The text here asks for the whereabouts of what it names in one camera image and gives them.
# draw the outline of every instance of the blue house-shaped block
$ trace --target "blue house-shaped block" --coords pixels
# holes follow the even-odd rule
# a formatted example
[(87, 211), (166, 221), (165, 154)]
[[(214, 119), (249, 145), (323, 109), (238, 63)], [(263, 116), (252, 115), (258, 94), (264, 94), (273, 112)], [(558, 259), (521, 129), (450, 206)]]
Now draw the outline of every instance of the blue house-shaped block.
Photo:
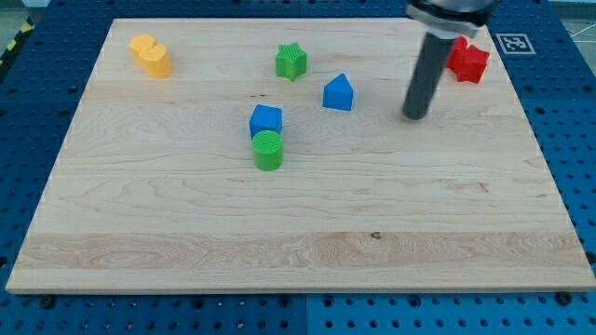
[(325, 85), (325, 89), (323, 90), (323, 107), (351, 111), (353, 98), (354, 89), (352, 89), (345, 74), (340, 74), (329, 84)]
[(281, 134), (281, 109), (258, 104), (252, 112), (249, 124), (251, 139), (263, 130), (273, 130)]

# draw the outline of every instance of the wooden board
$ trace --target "wooden board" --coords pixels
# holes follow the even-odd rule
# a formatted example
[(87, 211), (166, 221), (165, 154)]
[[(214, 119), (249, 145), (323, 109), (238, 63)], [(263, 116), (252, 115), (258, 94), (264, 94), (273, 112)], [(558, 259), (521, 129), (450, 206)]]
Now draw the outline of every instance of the wooden board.
[[(170, 78), (127, 48), (168, 46)], [(424, 28), (397, 20), (115, 20), (7, 288), (13, 293), (588, 290), (592, 271), (490, 36), (399, 117)], [(275, 77), (278, 44), (308, 73)], [(320, 107), (341, 72), (353, 112)], [(248, 120), (283, 108), (262, 172)]]

